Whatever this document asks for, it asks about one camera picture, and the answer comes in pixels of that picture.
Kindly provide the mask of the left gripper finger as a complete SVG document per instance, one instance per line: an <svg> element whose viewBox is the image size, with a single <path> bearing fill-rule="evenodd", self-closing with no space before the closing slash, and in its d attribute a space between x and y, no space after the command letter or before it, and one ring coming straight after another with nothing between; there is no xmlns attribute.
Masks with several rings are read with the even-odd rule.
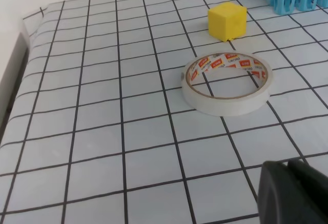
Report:
<svg viewBox="0 0 328 224"><path fill-rule="evenodd" d="M257 207L260 223L327 223L327 176L300 160L265 161Z"/></svg>

